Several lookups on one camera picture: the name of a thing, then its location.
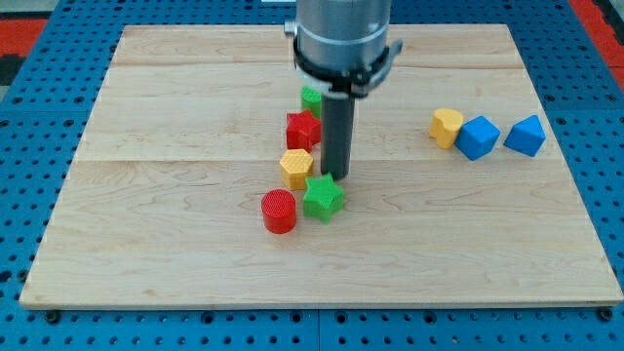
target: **blue cube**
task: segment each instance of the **blue cube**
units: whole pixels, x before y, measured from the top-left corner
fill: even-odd
[[[532,115],[518,122],[505,139],[505,146],[533,157],[546,140],[539,117]]]
[[[461,127],[455,146],[471,161],[475,161],[493,149],[498,136],[498,128],[488,118],[479,116]]]

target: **small green block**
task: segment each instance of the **small green block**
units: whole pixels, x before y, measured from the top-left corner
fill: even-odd
[[[310,87],[301,89],[301,110],[309,109],[316,119],[321,119],[321,93]]]
[[[332,174],[305,179],[308,186],[303,196],[303,215],[315,216],[328,223],[332,215],[342,210],[344,190],[333,182]]]

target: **yellow block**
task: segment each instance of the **yellow block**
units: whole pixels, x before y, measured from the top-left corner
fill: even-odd
[[[433,114],[433,121],[429,127],[429,136],[434,137],[438,146],[450,148],[455,144],[464,116],[450,108],[439,108]]]
[[[282,181],[290,190],[305,190],[305,179],[312,176],[314,159],[304,149],[287,150],[280,160]]]

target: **wooden board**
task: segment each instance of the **wooden board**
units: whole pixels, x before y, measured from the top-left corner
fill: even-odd
[[[622,300],[504,25],[398,25],[359,103],[344,211],[264,230],[300,82],[278,26],[124,31],[25,283],[33,309],[473,308]],[[434,109],[503,134],[468,161]],[[501,145],[539,114],[534,159]],[[313,150],[318,160],[318,147]],[[300,201],[303,193],[296,192]]]

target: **colored block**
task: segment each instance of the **colored block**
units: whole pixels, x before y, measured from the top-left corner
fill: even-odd
[[[512,127],[504,145],[533,157],[546,140],[546,134],[537,115],[532,115]]]
[[[314,159],[303,149],[287,150],[280,160],[282,181],[290,190],[305,190]]]
[[[327,223],[332,215],[342,210],[344,190],[333,182],[332,174],[305,180],[308,190],[303,196],[303,214],[315,216]]]
[[[498,136],[498,128],[488,118],[479,116],[461,127],[455,146],[471,161],[475,161],[493,149]]]
[[[321,141],[321,121],[306,109],[287,114],[286,145],[288,149],[304,149],[310,152],[312,146]]]
[[[314,118],[321,119],[321,93],[310,87],[301,88],[301,109],[309,109]]]
[[[450,108],[439,108],[433,114],[429,136],[434,137],[438,146],[451,148],[457,139],[464,116]]]
[[[264,226],[271,233],[284,234],[296,224],[296,204],[291,192],[275,189],[262,197]]]

